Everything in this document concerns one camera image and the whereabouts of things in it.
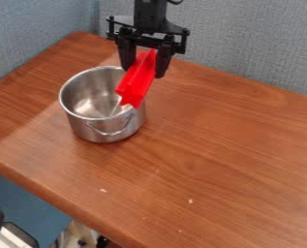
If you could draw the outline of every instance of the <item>wood grain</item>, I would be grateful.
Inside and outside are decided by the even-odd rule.
[[[100,65],[115,45],[79,32],[0,80],[0,173],[123,248],[307,248],[307,97],[175,59],[141,130],[99,145],[58,93]]]

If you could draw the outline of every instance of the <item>pot rim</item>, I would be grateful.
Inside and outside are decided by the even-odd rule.
[[[66,87],[70,85],[70,83],[72,82],[72,80],[75,78],[78,78],[79,76],[90,73],[90,72],[95,72],[95,71],[102,71],[104,69],[115,69],[115,70],[123,70],[122,67],[118,67],[118,66],[102,66],[102,67],[94,67],[91,69],[87,69],[86,71],[78,73],[75,76],[72,76],[67,81],[66,81],[66,84],[63,85],[62,89],[60,89],[60,92],[59,92],[59,103],[64,109],[64,111],[72,115],[74,117],[79,118],[79,119],[83,119],[83,120],[88,120],[88,121],[95,121],[95,120],[112,120],[115,118],[119,118],[122,117],[123,115],[128,114],[130,112],[134,111],[134,107],[131,106],[130,110],[127,110],[126,112],[115,115],[115,116],[111,116],[111,117],[103,117],[103,118],[92,118],[92,117],[84,117],[76,113],[74,113],[72,111],[68,110],[68,108],[66,107],[64,103],[63,103],[63,93],[64,93],[64,90],[66,90]]]

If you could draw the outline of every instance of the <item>stainless steel pot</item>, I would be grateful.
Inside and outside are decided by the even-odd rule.
[[[115,142],[132,136],[145,117],[145,103],[120,106],[114,89],[124,72],[99,67],[75,75],[60,90],[59,100],[72,131],[92,142]]]

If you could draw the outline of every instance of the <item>textured wall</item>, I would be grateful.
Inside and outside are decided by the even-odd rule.
[[[132,5],[100,0],[100,34],[104,17]],[[183,58],[307,94],[307,0],[184,0],[168,10],[192,30]]]
[[[0,0],[0,77],[68,33],[90,30],[96,11],[92,0]]]

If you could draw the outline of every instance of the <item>wooden tabletop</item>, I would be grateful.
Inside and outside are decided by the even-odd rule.
[[[139,133],[95,144],[58,94],[100,65],[79,32],[0,80],[0,174],[123,248],[307,248],[307,97],[173,59]]]

